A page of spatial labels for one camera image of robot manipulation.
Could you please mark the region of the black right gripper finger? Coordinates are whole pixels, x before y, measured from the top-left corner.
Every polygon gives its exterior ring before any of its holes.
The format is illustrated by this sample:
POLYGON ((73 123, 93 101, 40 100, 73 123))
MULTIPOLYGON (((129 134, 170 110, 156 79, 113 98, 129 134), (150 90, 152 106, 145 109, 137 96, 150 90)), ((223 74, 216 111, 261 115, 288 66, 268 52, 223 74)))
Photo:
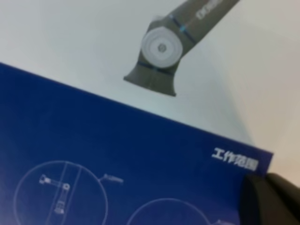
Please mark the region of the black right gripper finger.
POLYGON ((300 188, 275 173, 247 175, 240 190, 241 225, 298 225, 300 188))

